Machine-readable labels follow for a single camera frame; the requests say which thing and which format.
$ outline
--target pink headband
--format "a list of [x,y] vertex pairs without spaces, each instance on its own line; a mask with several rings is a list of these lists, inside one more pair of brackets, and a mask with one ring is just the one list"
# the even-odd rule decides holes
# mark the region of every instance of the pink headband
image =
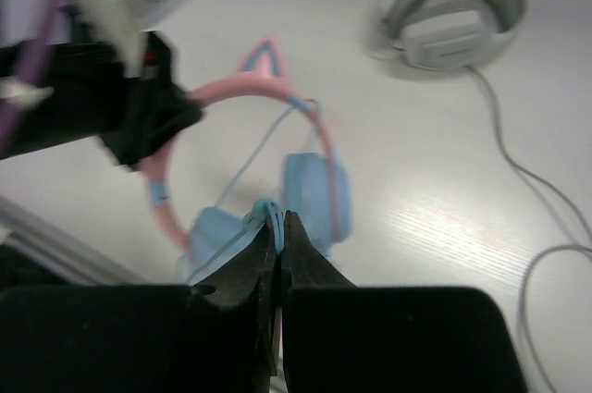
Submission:
[[[240,64],[239,70],[234,75],[204,85],[193,91],[190,98],[202,108],[206,108],[211,104],[242,95],[261,95],[291,104],[303,112],[317,126],[321,144],[328,160],[333,236],[335,239],[339,239],[339,205],[335,179],[335,157],[328,130],[323,120],[318,117],[315,107],[295,95],[272,37],[263,39],[255,46]],[[168,160],[175,140],[176,137],[166,143],[153,156],[144,159],[142,161],[142,172],[147,178],[149,187],[152,188],[152,186],[156,185],[162,188],[160,200],[153,202],[154,214],[160,227],[183,251],[191,255],[191,238],[179,225],[167,195]]]

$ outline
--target headphone cable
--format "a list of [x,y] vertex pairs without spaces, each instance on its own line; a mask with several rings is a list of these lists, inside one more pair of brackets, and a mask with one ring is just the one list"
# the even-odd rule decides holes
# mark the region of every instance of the headphone cable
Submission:
[[[318,103],[316,100],[308,99],[308,100],[306,100],[306,102],[310,102],[310,103],[314,104],[316,106],[317,111],[319,111],[319,112],[322,111],[321,104]],[[224,203],[224,201],[227,199],[230,192],[232,190],[234,190],[234,187],[236,187],[236,185],[239,182],[239,180],[241,179],[242,175],[253,164],[254,160],[257,158],[259,153],[263,151],[264,147],[267,145],[267,142],[269,141],[269,139],[271,139],[271,136],[273,136],[273,134],[278,129],[279,125],[281,125],[281,122],[283,122],[286,119],[286,117],[288,117],[295,109],[297,109],[296,106],[291,106],[290,108],[286,109],[283,113],[281,113],[279,115],[279,117],[267,129],[263,138],[259,141],[259,144],[255,147],[255,149],[253,150],[253,152],[251,153],[251,155],[249,156],[247,161],[244,163],[243,166],[240,167],[239,171],[237,171],[237,174],[235,174],[234,177],[230,180],[230,182],[228,183],[226,188],[224,188],[222,190],[222,194],[220,195],[220,197],[218,197],[218,200],[216,201],[216,203],[214,205],[216,208],[219,208],[222,205],[222,203]],[[308,135],[308,138],[307,138],[306,142],[304,143],[303,148],[313,147],[315,139],[316,139],[316,126],[311,128],[310,134]]]
[[[592,243],[592,229],[588,224],[586,217],[580,210],[580,208],[556,185],[549,182],[545,178],[542,178],[537,173],[529,170],[525,166],[520,165],[508,152],[506,148],[505,142],[503,140],[503,126],[501,123],[501,109],[500,109],[500,99],[489,82],[487,78],[477,69],[474,67],[466,67],[469,73],[476,79],[477,84],[481,84],[484,89],[484,95],[489,100],[490,109],[491,109],[491,118],[493,123],[493,130],[494,130],[494,137],[495,142],[498,146],[499,152],[503,159],[510,165],[512,169],[517,171],[519,175],[523,178],[527,186],[535,192],[536,196],[543,201],[543,203],[550,209],[551,216],[557,220],[559,217],[557,216],[555,210],[553,210],[552,205],[550,204],[549,200],[534,186],[531,184],[530,181],[525,177],[532,178],[537,182],[541,183],[549,190],[551,190],[555,195],[557,195],[560,199],[562,199],[567,206],[570,207],[571,211],[577,217],[580,225],[584,229],[586,233],[586,237],[588,243]],[[540,356],[538,355],[537,349],[534,344],[532,331],[530,328],[530,323],[528,320],[528,308],[527,308],[527,293],[528,287],[530,283],[530,279],[537,267],[538,264],[545,258],[550,256],[551,254],[558,253],[558,252],[579,252],[585,255],[588,259],[592,260],[592,248],[589,246],[584,246],[578,243],[566,244],[566,245],[556,245],[542,252],[539,252],[533,257],[533,259],[528,263],[528,266],[524,270],[523,278],[520,283],[520,293],[518,298],[518,327],[519,330],[522,328],[524,331],[524,338],[526,340],[526,344],[528,349],[530,350],[533,360],[535,362],[537,370],[540,372],[545,384],[547,385],[548,389],[552,393],[558,393],[558,389],[553,385],[545,366],[543,365]]]

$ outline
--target white headphones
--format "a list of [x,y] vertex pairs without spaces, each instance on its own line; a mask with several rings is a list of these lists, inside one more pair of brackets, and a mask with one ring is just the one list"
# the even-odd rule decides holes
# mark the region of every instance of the white headphones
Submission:
[[381,26],[402,45],[417,68],[453,69],[490,60],[510,44],[526,11],[526,0],[484,0],[499,23],[487,25],[471,2],[421,8],[426,0],[380,0]]

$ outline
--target pink cat ear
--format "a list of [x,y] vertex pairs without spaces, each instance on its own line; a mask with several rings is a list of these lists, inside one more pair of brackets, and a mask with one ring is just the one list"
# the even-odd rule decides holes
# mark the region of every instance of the pink cat ear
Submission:
[[272,36],[265,37],[240,63],[237,72],[252,72],[260,77],[289,80],[288,69]]

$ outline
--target gray cable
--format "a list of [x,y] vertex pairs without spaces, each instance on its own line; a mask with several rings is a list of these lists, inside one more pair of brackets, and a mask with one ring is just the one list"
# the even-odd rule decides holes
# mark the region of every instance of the gray cable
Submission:
[[[479,72],[477,69],[475,69],[473,67],[467,67],[467,69],[472,74],[472,76],[477,79],[477,82],[480,83],[481,85],[483,85],[483,87],[485,88],[486,92],[484,92],[484,94],[489,100],[495,140],[496,140],[496,144],[498,146],[499,152],[501,153],[501,156],[512,167],[512,169],[514,169],[515,171],[518,171],[519,173],[522,173],[521,174],[522,177],[524,177],[524,175],[526,175],[526,176],[536,180],[537,182],[543,184],[545,187],[550,189],[560,199],[562,199],[570,207],[570,209],[573,211],[573,213],[577,217],[579,223],[581,224],[582,228],[586,232],[588,242],[592,243],[592,229],[590,228],[590,225],[586,221],[584,214],[578,208],[578,206],[567,195],[565,195],[565,193],[563,193],[563,191],[561,191],[559,188],[557,188],[551,182],[542,178],[541,176],[534,173],[533,171],[525,168],[524,166],[521,166],[518,162],[516,162],[516,160],[514,160],[512,158],[510,153],[508,153],[506,145],[503,141],[503,128],[501,125],[500,99],[499,99],[497,93],[495,92],[495,90],[493,89],[493,87],[491,86],[491,84],[489,83],[489,81],[487,80],[487,78],[481,72]],[[529,182],[526,178],[524,178],[523,180],[528,184],[529,188],[536,193],[536,196],[541,201],[543,201],[543,203],[547,206],[547,208],[549,208],[551,215],[555,218],[555,220],[557,220],[559,218],[559,216],[557,215],[556,211],[554,209],[552,209],[552,205],[550,204],[549,200],[542,193],[540,193],[538,191],[538,189],[535,186],[533,186],[531,184],[531,182]],[[589,247],[586,247],[584,245],[580,245],[580,244],[556,245],[556,246],[548,248],[542,252],[539,252],[530,261],[530,263],[528,264],[528,266],[526,267],[526,269],[524,271],[523,278],[522,278],[522,281],[520,284],[520,294],[519,294],[519,298],[518,298],[518,326],[523,329],[524,338],[525,338],[526,344],[528,345],[528,348],[530,349],[530,352],[533,356],[533,360],[535,361],[536,368],[540,372],[541,376],[543,377],[543,380],[545,381],[545,384],[547,385],[547,387],[549,388],[549,390],[552,393],[557,393],[558,389],[551,382],[549,374],[547,373],[542,361],[540,360],[540,357],[538,356],[537,350],[534,345],[534,341],[532,338],[532,332],[531,332],[529,321],[528,321],[527,292],[528,292],[528,284],[530,282],[531,276],[533,275],[533,272],[535,271],[537,265],[545,257],[547,257],[553,253],[556,253],[556,252],[569,252],[569,251],[580,252],[592,261],[592,249]]]

